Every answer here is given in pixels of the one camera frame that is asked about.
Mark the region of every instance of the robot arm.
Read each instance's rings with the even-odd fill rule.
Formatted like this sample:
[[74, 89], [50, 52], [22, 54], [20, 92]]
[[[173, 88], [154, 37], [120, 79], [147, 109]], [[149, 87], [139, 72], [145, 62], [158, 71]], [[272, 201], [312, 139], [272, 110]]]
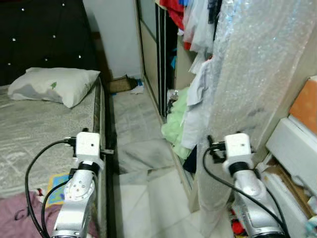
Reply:
[[78, 169], [65, 186], [65, 201], [58, 214], [53, 238], [86, 238], [95, 183], [104, 162], [100, 159], [100, 135], [81, 132], [76, 137]]
[[[228, 135], [224, 142], [211, 143], [215, 163], [223, 163], [224, 171], [235, 181], [234, 186], [251, 196], [276, 215], [276, 206], [268, 194], [265, 185], [252, 170], [251, 146], [246, 134]], [[225, 151], [226, 158], [221, 159], [215, 151]], [[232, 206], [238, 219], [252, 238], [285, 238], [286, 235], [277, 221], [259, 205], [236, 192]]]

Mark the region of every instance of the white pillow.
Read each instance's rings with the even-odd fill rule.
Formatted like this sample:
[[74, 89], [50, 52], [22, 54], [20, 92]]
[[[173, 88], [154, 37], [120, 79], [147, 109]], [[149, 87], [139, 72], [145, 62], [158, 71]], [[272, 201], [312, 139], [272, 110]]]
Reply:
[[29, 68], [8, 89], [13, 100], [47, 100], [72, 108], [86, 96], [99, 71], [77, 68]]

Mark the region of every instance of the tufted headboard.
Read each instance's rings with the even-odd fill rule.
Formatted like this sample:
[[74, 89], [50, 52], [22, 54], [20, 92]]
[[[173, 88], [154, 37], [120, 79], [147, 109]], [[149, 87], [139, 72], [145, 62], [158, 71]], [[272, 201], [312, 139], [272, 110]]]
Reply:
[[0, 0], [0, 85], [30, 67], [99, 69], [82, 0]]

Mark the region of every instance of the gray bedsheet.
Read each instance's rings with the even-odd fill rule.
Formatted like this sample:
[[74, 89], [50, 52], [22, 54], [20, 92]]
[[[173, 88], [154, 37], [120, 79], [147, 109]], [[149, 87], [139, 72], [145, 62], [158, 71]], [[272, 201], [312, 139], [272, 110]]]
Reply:
[[[100, 87], [94, 87], [72, 109], [48, 101], [13, 101], [0, 87], [0, 197], [24, 191], [26, 169], [45, 146], [82, 128], [99, 132]], [[31, 188], [47, 188], [51, 175], [74, 167], [71, 147], [56, 145], [44, 153], [30, 173]]]

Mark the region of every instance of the bed frame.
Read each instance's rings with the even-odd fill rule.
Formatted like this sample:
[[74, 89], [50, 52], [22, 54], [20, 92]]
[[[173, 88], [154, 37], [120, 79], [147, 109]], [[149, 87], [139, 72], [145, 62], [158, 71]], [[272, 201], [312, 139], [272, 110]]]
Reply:
[[[0, 0], [0, 86], [30, 67], [99, 70], [96, 49], [82, 0]], [[113, 103], [105, 91], [106, 148], [114, 149]], [[107, 237], [115, 237], [113, 155], [106, 162]]]

